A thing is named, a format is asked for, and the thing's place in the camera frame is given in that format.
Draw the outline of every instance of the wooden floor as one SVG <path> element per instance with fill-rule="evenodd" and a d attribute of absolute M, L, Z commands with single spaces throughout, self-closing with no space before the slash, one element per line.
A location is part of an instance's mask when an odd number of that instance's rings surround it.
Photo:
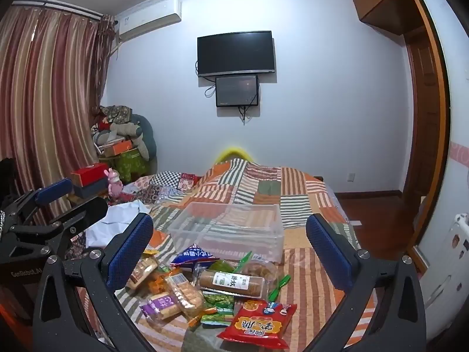
<path fill-rule="evenodd" d="M 362 222 L 354 230 L 362 248 L 372 256 L 397 260 L 413 233 L 413 215 L 397 196 L 340 199 L 349 220 Z"/>

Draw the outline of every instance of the green bag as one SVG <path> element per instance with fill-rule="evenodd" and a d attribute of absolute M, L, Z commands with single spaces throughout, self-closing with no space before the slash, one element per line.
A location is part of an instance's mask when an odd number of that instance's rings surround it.
<path fill-rule="evenodd" d="M 140 155 L 138 148 L 128 150 L 110 158 L 99 158 L 103 163 L 119 172 L 123 184 L 134 182 L 149 173 L 149 162 Z"/>

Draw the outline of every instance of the red snack bag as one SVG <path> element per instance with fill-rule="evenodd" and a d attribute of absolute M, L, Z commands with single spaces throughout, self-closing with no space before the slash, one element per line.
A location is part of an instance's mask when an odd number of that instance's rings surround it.
<path fill-rule="evenodd" d="M 231 325 L 218 337 L 270 349 L 288 348 L 282 335 L 296 308 L 296 304 L 248 300 L 243 304 Z"/>

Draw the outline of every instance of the door frame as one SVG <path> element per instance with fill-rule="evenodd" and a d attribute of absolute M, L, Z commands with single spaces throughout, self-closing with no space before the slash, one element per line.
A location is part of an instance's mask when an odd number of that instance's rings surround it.
<path fill-rule="evenodd" d="M 437 150 L 437 157 L 436 157 L 436 165 L 435 165 L 435 172 L 433 173 L 433 178 L 431 181 L 430 190 L 427 195 L 427 199 L 423 208 L 420 210 L 420 215 L 418 218 L 418 222 L 416 223 L 416 227 L 414 230 L 414 234 L 412 235 L 409 243 L 407 244 L 407 253 L 411 256 L 412 260 L 416 263 L 417 267 L 420 269 L 422 273 L 424 273 L 427 269 L 427 265 L 418 253 L 415 250 L 415 246 L 420 242 L 422 236 L 427 229 L 428 223 L 430 222 L 431 216 L 433 215 L 433 211 L 435 209 L 435 205 L 438 200 L 439 192 L 441 190 L 441 184 L 443 182 L 443 176 L 445 174 L 446 169 L 446 161 L 448 156 L 448 149 L 449 149 L 449 131 L 450 131 L 450 100 L 449 100 L 449 84 L 448 84 L 448 77 L 446 73 L 446 65 L 445 60 L 443 57 L 443 51 L 441 49 L 441 45 L 438 39 L 438 35 L 436 34 L 435 27 L 433 25 L 432 20 L 430 19 L 430 14 L 426 9 L 423 0 L 414 0 L 417 8 L 422 16 L 424 21 L 425 31 L 428 34 L 430 39 L 430 48 L 435 60 L 436 66 L 436 76 L 438 81 L 438 89 L 439 89 L 439 104 L 440 104 L 440 124 L 439 124 L 439 136 L 438 136 L 438 150 Z M 413 69 L 413 60 L 410 58 L 411 53 L 409 52 L 409 61 L 412 70 L 412 81 L 414 81 L 414 69 Z M 414 90 L 414 105 L 416 104 L 415 99 L 417 95 L 415 94 Z M 416 124 L 416 112 L 414 110 L 414 131 L 412 134 L 412 148 L 414 149 L 414 142 L 417 141 L 416 133 L 415 133 L 415 124 Z M 409 162 L 409 167 L 411 167 L 412 162 L 412 151 L 411 151 L 411 160 Z"/>
<path fill-rule="evenodd" d="M 417 84 L 415 83 L 415 66 L 414 66 L 414 56 L 411 51 L 411 44 L 409 43 L 414 36 L 421 33 L 426 34 L 425 26 L 421 26 L 417 29 L 412 30 L 409 33 L 404 34 L 404 39 L 406 42 L 407 55 L 409 56 L 410 63 L 410 74 L 412 76 L 412 93 L 413 93 L 413 103 L 414 103 L 414 118 L 412 125 L 412 144 L 410 148 L 410 158 L 409 158 L 409 167 L 407 168 L 406 182 L 404 183 L 404 189 L 402 190 L 402 198 L 405 200 L 406 195 L 410 189 L 410 180 L 411 180 L 411 171 L 414 168 L 415 156 L 416 156 L 416 146 L 417 146 L 417 120 L 418 120 L 418 99 L 417 99 Z"/>

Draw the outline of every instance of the clear plastic storage box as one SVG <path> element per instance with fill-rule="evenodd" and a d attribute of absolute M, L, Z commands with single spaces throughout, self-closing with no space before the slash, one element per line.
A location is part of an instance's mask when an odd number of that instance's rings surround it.
<path fill-rule="evenodd" d="M 283 254 L 278 205 L 192 202 L 168 227 L 178 253 L 196 243 L 215 257 L 240 260 L 249 251 L 272 262 Z"/>

